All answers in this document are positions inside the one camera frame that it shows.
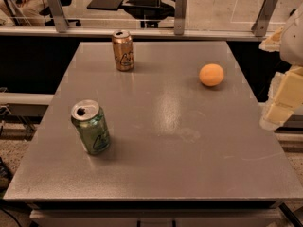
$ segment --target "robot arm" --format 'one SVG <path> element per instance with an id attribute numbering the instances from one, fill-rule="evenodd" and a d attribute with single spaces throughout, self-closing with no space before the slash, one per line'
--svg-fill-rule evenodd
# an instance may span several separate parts
<path id="1" fill-rule="evenodd" d="M 274 131 L 303 104 L 303 4 L 260 48 L 279 51 L 280 58 L 292 65 L 285 74 L 275 74 L 263 108 L 260 125 Z"/>

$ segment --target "can label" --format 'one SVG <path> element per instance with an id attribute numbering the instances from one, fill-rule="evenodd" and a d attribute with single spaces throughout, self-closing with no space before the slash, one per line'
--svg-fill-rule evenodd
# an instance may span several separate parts
<path id="1" fill-rule="evenodd" d="M 98 154 L 109 147 L 110 135 L 104 111 L 95 101 L 77 103 L 72 109 L 71 121 L 89 154 Z"/>
<path id="2" fill-rule="evenodd" d="M 112 36 L 116 69 L 128 71 L 134 68 L 133 39 L 126 30 L 115 31 Z"/>

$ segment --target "person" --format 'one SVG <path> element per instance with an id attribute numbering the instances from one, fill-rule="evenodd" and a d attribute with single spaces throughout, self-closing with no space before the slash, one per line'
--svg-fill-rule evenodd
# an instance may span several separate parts
<path id="1" fill-rule="evenodd" d="M 46 0 L 22 0 L 21 3 L 11 1 L 17 6 L 16 17 L 26 17 L 27 21 L 32 26 L 43 26 L 45 24 L 44 16 L 40 15 L 39 12 L 44 10 L 47 7 Z M 0 0 L 0 9 L 5 13 L 6 16 L 11 18 L 9 9 L 6 6 L 4 0 Z M 28 24 L 20 20 L 21 25 Z"/>

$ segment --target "green can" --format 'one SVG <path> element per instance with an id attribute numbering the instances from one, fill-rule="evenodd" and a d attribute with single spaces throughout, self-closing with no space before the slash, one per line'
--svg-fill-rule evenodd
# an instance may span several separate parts
<path id="1" fill-rule="evenodd" d="M 96 101 L 83 100 L 77 103 L 72 108 L 71 121 L 87 153 L 96 155 L 110 146 L 104 111 Z"/>

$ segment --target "black chair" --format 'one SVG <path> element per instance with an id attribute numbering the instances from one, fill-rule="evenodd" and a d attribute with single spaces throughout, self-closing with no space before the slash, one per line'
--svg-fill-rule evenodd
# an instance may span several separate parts
<path id="1" fill-rule="evenodd" d="M 60 0 L 61 5 L 62 5 L 63 7 L 64 7 L 64 6 L 69 6 L 69 5 L 72 3 L 72 1 L 73 1 L 73 0 Z M 53 16 L 52 16 L 52 14 L 51 14 L 51 10 L 50 10 L 49 7 L 46 7 L 45 9 L 43 9 L 39 14 L 42 15 L 42 16 L 47 16 L 47 15 L 50 16 L 51 20 L 45 22 L 45 25 L 46 25 L 46 26 L 54 26 L 54 25 L 55 25 L 54 20 L 52 19 Z M 79 19 L 68 19 L 67 21 L 68 21 L 68 22 L 71 22 L 71 23 L 72 23 L 72 22 L 76 22 L 76 26 L 81 26 L 81 22 L 80 22 Z"/>

